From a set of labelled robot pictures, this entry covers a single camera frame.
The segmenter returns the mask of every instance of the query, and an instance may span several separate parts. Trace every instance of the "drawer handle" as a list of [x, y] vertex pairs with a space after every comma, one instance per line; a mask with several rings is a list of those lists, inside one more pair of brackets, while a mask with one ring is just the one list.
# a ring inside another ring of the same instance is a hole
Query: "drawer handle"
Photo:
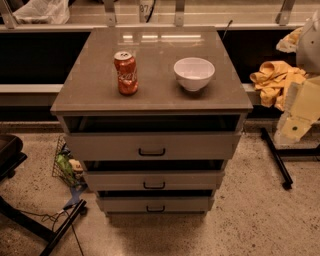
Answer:
[[150, 213], [160, 213], [160, 212], [164, 212], [166, 207], [165, 206], [162, 206], [162, 209], [156, 209], [156, 208], [149, 208], [149, 206], [146, 207], [147, 209], [147, 212], [150, 212]]
[[161, 152], [155, 151], [144, 151], [143, 149], [139, 148], [139, 155], [140, 156], [163, 156], [166, 153], [166, 149], [163, 148]]
[[165, 186], [166, 186], [166, 183], [165, 183], [165, 182], [163, 182], [162, 185], [159, 186], [159, 187], [149, 187], [149, 186], [146, 185], [145, 182], [143, 182], [143, 187], [144, 187], [145, 189], [164, 189]]

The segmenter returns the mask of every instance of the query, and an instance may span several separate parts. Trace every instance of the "coca-cola can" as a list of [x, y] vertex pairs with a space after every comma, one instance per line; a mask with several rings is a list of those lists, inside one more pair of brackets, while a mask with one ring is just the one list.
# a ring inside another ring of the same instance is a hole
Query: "coca-cola can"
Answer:
[[123, 95], [132, 95], [138, 90], [137, 65], [131, 53], [121, 51], [114, 55], [118, 74], [118, 89]]

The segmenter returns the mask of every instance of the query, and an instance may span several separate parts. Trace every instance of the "gray countertop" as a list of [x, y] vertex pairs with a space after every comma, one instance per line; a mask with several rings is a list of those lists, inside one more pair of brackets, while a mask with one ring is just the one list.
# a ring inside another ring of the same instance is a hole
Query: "gray countertop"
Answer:
[[[118, 91], [114, 54], [129, 51], [136, 58], [138, 92]], [[216, 73], [197, 93], [175, 80], [173, 66], [185, 57], [210, 61]], [[52, 113], [97, 114], [154, 111], [234, 111], [252, 108], [240, 79], [214, 27], [95, 28], [91, 32]]]

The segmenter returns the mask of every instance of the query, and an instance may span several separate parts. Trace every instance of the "terrazzo floor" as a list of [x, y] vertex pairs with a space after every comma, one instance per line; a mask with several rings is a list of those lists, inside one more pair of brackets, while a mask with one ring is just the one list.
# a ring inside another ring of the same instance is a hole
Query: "terrazzo floor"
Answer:
[[[69, 188], [52, 177], [61, 133], [56, 129], [3, 129], [24, 142], [27, 160], [12, 179], [0, 184], [0, 195], [13, 207], [38, 214], [55, 214], [71, 198]], [[293, 188], [284, 190], [282, 177], [260, 133], [242, 134], [226, 167], [215, 203], [201, 214], [123, 214], [106, 217], [94, 193], [80, 196], [87, 214], [74, 221], [86, 256], [131, 255], [308, 255], [320, 252], [320, 162], [286, 161]], [[295, 147], [314, 147], [312, 133]], [[41, 222], [51, 228], [53, 222]], [[65, 217], [55, 224], [58, 227]], [[39, 255], [46, 242], [0, 214], [0, 255]], [[69, 229], [51, 255], [81, 255]]]

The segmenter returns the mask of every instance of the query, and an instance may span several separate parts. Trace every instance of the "ceramic bowl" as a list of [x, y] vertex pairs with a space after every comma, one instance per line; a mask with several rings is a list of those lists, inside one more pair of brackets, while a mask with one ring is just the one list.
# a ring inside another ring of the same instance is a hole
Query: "ceramic bowl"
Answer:
[[211, 62], [201, 58], [184, 58], [174, 65], [178, 83], [188, 91], [199, 91], [211, 80], [215, 67]]

